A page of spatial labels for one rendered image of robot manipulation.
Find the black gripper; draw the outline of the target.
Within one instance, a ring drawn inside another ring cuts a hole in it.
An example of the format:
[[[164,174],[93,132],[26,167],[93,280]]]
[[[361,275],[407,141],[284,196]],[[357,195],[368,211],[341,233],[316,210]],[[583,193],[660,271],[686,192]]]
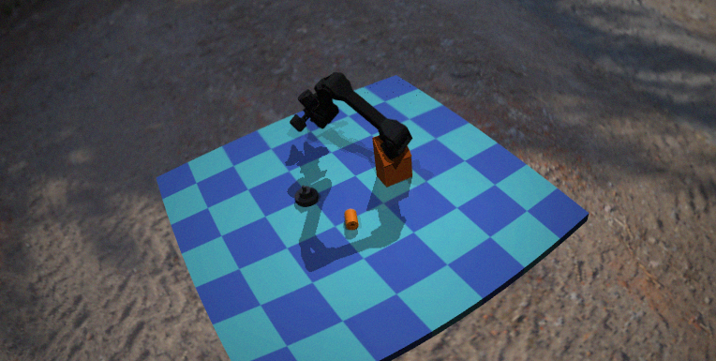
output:
[[[317,93],[315,93],[314,96],[316,99],[318,99]],[[298,114],[296,114],[290,121],[290,123],[298,132],[302,132],[306,128],[306,121],[308,120],[308,118],[313,119],[310,115],[310,111],[308,111],[306,108],[303,108],[303,111],[305,112],[305,114],[301,118]]]

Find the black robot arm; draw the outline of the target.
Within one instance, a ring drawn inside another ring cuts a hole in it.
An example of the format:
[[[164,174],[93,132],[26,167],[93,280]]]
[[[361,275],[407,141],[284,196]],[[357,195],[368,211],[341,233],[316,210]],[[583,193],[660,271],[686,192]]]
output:
[[[412,136],[408,128],[396,120],[382,115],[353,91],[350,81],[345,78],[343,73],[334,72],[326,78],[320,79],[314,86],[314,90],[318,99],[309,89],[306,89],[298,97],[298,100],[310,111],[313,118],[310,121],[317,124],[319,128],[324,128],[339,114],[337,106],[333,103],[333,99],[335,99],[344,101],[379,131],[379,137],[384,141],[380,146],[389,159],[399,157],[411,141]]]

